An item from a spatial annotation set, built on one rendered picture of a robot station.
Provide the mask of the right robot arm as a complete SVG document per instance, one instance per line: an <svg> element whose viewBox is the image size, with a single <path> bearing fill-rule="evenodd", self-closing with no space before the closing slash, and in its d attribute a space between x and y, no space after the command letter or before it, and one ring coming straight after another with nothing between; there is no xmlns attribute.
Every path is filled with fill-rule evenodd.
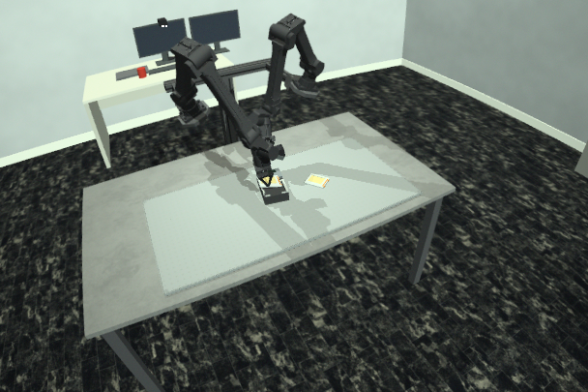
<svg viewBox="0 0 588 392"><path fill-rule="evenodd" d="M198 90L192 78L201 77L230 119L243 145L250 149L253 156L261 156L263 167L270 166L275 159L284 159L282 145L274 146L265 141L260 128L249 120L232 96L216 68L215 62L219 58L209 45L185 37L170 52L180 59L175 56L176 91L170 94L170 98L184 111L181 110L179 115L185 123L207 109L200 100L194 98Z"/></svg>

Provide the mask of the white gel cassette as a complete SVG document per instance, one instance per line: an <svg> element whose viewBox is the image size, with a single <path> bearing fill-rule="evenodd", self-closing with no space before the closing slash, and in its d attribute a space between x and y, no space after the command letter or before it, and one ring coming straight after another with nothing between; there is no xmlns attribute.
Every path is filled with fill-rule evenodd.
<svg viewBox="0 0 588 392"><path fill-rule="evenodd" d="M269 183L269 176L263 178L263 180L268 184ZM258 178L257 178L258 179ZM260 187L266 187L259 179L258 179L259 185ZM281 187L282 184L279 181L279 177L277 175L274 175L271 181L271 185L269 187Z"/></svg>

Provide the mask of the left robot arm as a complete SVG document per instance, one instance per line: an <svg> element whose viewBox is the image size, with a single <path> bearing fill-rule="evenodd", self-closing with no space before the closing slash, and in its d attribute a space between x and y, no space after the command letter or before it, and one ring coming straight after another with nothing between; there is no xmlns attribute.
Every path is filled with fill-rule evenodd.
<svg viewBox="0 0 588 392"><path fill-rule="evenodd" d="M272 41L272 57L267 90L260 109L254 110L248 117L253 124L261 126L259 128L262 136L267 136L266 126L264 125L267 125L267 127L271 125L270 116L276 118L280 113L280 88L287 48L290 50L296 45L301 55L299 57L299 66L304 70L304 73L299 80L293 80L294 85L299 90L318 93L319 89L314 86L314 83L325 67L323 62L317 60L311 48L305 27L303 27L306 24L304 19L290 13L274 24L270 26L268 37L268 40Z"/></svg>

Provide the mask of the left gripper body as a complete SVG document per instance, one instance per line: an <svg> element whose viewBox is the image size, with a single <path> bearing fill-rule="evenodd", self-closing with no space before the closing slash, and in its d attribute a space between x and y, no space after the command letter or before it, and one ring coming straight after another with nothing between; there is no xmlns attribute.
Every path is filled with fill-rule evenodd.
<svg viewBox="0 0 588 392"><path fill-rule="evenodd" d="M268 141L270 139L270 141L268 142L273 142L276 141L275 136L272 136L272 130L271 130L271 125L265 125L266 126L266 131L267 131L267 136L263 136L262 138L265 138L265 141Z"/></svg>

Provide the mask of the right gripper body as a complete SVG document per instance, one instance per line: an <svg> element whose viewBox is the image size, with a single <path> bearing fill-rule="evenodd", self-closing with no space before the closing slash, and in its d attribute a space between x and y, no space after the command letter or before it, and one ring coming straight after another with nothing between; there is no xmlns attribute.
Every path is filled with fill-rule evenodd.
<svg viewBox="0 0 588 392"><path fill-rule="evenodd" d="M272 170L271 166L264 166L263 167L260 157L261 156L257 156L257 157L253 156L253 159L252 159L252 161L255 161L255 163L253 162L253 164L254 164L254 168L255 168L255 171L256 171L258 178L269 175L268 171ZM264 171L264 170L268 170L268 171L262 173L262 171Z"/></svg>

